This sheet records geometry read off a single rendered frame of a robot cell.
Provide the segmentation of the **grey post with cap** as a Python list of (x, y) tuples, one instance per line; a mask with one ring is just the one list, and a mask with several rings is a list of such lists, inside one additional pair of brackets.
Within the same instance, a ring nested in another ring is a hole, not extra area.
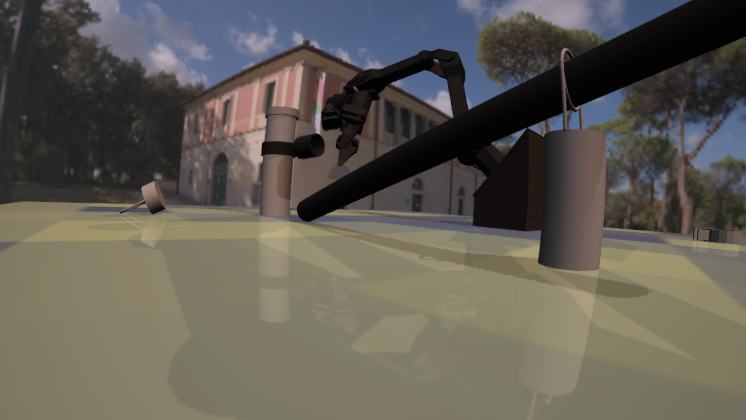
[[(287, 106), (266, 109), (265, 142), (294, 142), (300, 111)], [(293, 156), (263, 155), (259, 215), (290, 217)]]

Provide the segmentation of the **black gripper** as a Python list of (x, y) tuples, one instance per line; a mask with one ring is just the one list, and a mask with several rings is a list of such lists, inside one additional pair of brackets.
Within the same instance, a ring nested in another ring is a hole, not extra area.
[(338, 135), (336, 141), (336, 147), (340, 150), (338, 166), (342, 166), (353, 154), (357, 153), (360, 141), (354, 136), (361, 135), (367, 114), (368, 109), (360, 103), (342, 106), (339, 115), (342, 134)]

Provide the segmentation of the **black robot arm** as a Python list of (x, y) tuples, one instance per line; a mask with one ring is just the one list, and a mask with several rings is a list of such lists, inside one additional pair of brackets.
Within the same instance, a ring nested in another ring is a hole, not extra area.
[[(434, 59), (437, 59), (439, 63), (434, 62)], [(360, 103), (369, 111), (371, 102), (380, 100), (378, 93), (383, 91), (387, 85), (425, 70), (447, 79), (453, 117), (469, 110), (463, 85), (466, 80), (465, 69), (458, 52), (443, 49), (424, 50), (418, 55), (413, 55), (383, 69), (371, 68), (357, 73), (343, 87), (346, 93), (336, 94), (326, 100), (324, 110), (321, 111), (323, 130), (329, 131), (341, 127), (339, 115), (343, 105)], [(355, 91), (353, 86), (356, 86), (359, 91)], [(341, 128), (340, 131), (342, 131)], [(503, 154), (491, 143), (457, 157), (461, 164), (482, 170), (486, 177), (493, 172), (503, 158)]]

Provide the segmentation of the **black round pipe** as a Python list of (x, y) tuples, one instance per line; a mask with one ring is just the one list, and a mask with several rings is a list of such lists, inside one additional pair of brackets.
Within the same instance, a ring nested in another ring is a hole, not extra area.
[[(746, 0), (691, 0), (564, 62), (574, 107), (746, 37)], [(397, 146), (302, 200), (311, 222), (563, 113), (560, 65)]]

